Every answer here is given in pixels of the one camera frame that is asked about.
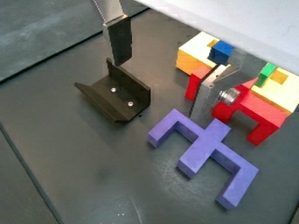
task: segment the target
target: blue block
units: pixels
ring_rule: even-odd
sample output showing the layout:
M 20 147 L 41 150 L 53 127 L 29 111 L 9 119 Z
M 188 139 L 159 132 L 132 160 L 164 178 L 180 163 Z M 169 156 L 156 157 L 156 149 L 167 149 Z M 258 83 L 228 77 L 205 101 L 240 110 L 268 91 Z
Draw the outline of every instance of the blue block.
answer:
M 208 59 L 216 64 L 221 64 L 223 66 L 225 66 L 228 64 L 232 50 L 233 46 L 220 40 L 209 49 Z
M 258 168 L 223 144 L 221 140 L 229 132 L 229 127 L 220 120 L 213 119 L 208 128 L 203 129 L 173 109 L 148 132 L 152 146 L 159 147 L 175 131 L 179 131 L 192 142 L 177 162 L 179 169 L 192 178 L 207 159 L 213 158 L 232 174 L 216 201 L 227 209 L 235 208 L 258 175 Z

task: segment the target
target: purple e-shaped block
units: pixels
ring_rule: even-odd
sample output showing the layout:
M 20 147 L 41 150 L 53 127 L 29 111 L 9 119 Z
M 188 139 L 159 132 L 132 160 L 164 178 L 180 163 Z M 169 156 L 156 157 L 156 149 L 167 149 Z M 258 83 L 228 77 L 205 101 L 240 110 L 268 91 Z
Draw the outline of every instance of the purple e-shaped block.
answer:
M 192 142 L 177 162 L 179 169 L 192 178 L 207 159 L 212 157 L 232 173 L 216 201 L 227 208 L 235 208 L 258 174 L 258 168 L 220 141 L 229 127 L 217 119 L 203 129 L 176 109 L 148 132 L 148 141 L 156 148 L 177 130 Z

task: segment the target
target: toy blocks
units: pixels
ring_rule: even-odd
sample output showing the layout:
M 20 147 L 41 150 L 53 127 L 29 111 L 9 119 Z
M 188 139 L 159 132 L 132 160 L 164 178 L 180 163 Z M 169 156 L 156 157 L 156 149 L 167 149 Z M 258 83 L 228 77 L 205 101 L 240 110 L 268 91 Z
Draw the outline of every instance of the toy blocks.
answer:
M 228 64 L 232 50 L 233 50 L 233 46 L 220 40 L 211 47 L 208 59 L 213 61 L 216 64 L 221 64 L 223 66 L 225 66 Z
M 207 159 L 212 157 L 232 174 L 216 201 L 227 209 L 235 208 L 258 174 L 258 168 L 220 142 L 229 132 L 229 127 L 215 119 L 208 128 L 203 129 L 173 109 L 148 132 L 148 141 L 155 148 L 176 130 L 192 142 L 177 162 L 179 169 L 192 178 Z
M 179 48 L 176 67 L 188 75 L 199 66 L 213 68 L 216 64 L 208 60 L 211 46 L 219 40 L 205 32 L 200 32 L 183 46 Z
M 259 88 L 263 87 L 266 81 L 267 81 L 267 78 L 270 77 L 271 73 L 275 71 L 276 69 L 276 66 L 271 63 L 267 63 L 263 70 L 260 71 L 259 75 L 258 75 L 258 81 L 256 81 L 256 86 Z
M 247 140 L 253 145 L 259 145 L 282 127 L 287 114 L 252 95 L 248 88 L 253 82 L 255 80 L 236 87 L 240 91 L 239 99 L 229 106 L 219 102 L 212 110 L 212 116 L 225 123 L 236 110 L 243 112 L 258 122 L 258 126 L 248 133 Z
M 279 67 L 264 85 L 251 88 L 251 93 L 291 115 L 299 103 L 299 77 Z

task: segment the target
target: silver clamp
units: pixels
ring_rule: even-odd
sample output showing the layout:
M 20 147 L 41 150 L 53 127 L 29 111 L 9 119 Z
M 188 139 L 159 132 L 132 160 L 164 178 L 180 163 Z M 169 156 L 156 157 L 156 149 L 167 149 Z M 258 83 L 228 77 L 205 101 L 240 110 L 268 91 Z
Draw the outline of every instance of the silver clamp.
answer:
M 239 91 L 233 87 L 251 81 L 267 64 L 239 48 L 233 49 L 228 63 L 229 66 L 216 65 L 201 80 L 189 112 L 193 121 L 211 119 L 211 110 L 219 101 L 233 103 L 239 97 Z

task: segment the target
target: dark gray tabletop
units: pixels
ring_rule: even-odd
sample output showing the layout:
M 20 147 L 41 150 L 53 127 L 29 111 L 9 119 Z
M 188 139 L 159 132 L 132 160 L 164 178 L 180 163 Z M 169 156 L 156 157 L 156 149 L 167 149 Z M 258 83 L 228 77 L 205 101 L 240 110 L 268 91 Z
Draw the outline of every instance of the dark gray tabletop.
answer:
M 145 7 L 121 0 L 132 16 Z M 101 31 L 89 0 L 1 0 L 0 81 Z
M 0 120 L 60 223 L 287 223 L 299 200 L 298 113 L 258 147 L 245 140 L 245 116 L 228 123 L 223 142 L 260 172 L 237 208 L 224 210 L 215 198 L 225 169 L 209 159 L 188 180 L 175 168 L 188 140 L 173 133 L 156 150 L 147 142 L 172 109 L 188 114 L 188 76 L 175 60 L 197 31 L 152 10 L 133 18 L 132 29 L 124 68 L 151 87 L 152 104 L 128 125 L 111 123 L 73 87 L 107 75 L 101 36 L 0 86 Z
M 57 224 L 0 124 L 0 223 Z

